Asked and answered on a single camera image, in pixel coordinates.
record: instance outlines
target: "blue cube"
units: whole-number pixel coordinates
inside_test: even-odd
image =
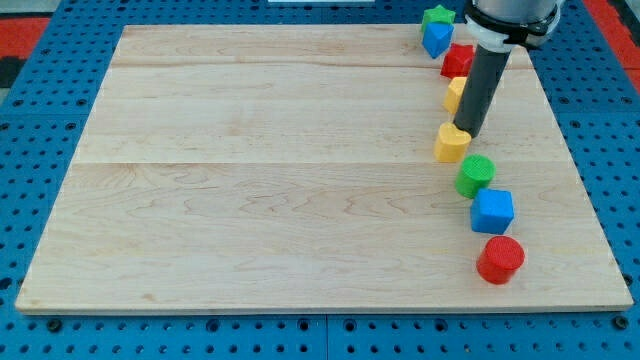
[[[514,218],[511,192],[480,189],[471,205],[471,230],[502,235]]]
[[[422,46],[427,49],[432,58],[437,58],[449,48],[453,36],[453,25],[428,23],[424,30]]]

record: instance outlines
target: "red cube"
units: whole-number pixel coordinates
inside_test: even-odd
[[[474,54],[473,45],[451,44],[449,52],[444,57],[440,75],[450,79],[458,76],[468,76]]]

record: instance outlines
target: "toy block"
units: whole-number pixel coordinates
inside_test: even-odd
[[[473,45],[451,44],[451,48],[444,56],[440,75],[450,79],[458,76],[468,76],[474,54]]]
[[[513,217],[513,199],[509,191],[478,190],[471,204],[471,230],[502,235]]]
[[[487,242],[476,261],[476,269],[486,281],[502,285],[509,282],[524,264],[522,246],[508,236],[495,236]]]
[[[442,103],[442,106],[447,109],[449,114],[455,115],[458,111],[458,105],[460,105],[460,99],[462,98],[462,92],[464,91],[466,83],[466,77],[455,77],[449,83],[447,94],[445,95],[444,102]]]
[[[438,162],[458,162],[464,158],[471,143],[471,135],[453,123],[444,123],[438,129],[433,155]]]
[[[467,156],[456,177],[456,190],[460,195],[473,199],[478,190],[489,186],[495,174],[496,167],[489,158],[482,155]]]
[[[453,25],[428,23],[424,30],[422,46],[432,58],[437,58],[449,48],[453,36]]]
[[[427,9],[422,15],[422,26],[420,27],[420,31],[424,32],[427,24],[432,22],[451,25],[455,18],[456,12],[447,9],[442,5],[438,5],[433,9]]]

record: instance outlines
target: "red cylinder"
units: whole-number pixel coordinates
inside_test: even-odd
[[[495,236],[485,245],[476,262],[476,269],[486,281],[502,285],[509,282],[523,263],[524,249],[515,239]]]

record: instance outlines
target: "yellow block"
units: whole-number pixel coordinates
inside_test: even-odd
[[[438,130],[433,155],[438,162],[458,162],[464,158],[470,143],[468,132],[459,130],[453,123],[444,123]]]
[[[467,77],[455,77],[449,83],[447,88],[447,95],[444,98],[442,104],[445,109],[451,114],[455,115],[458,111],[458,104],[460,104],[460,97],[462,97],[462,91],[464,90],[464,84],[467,82]]]

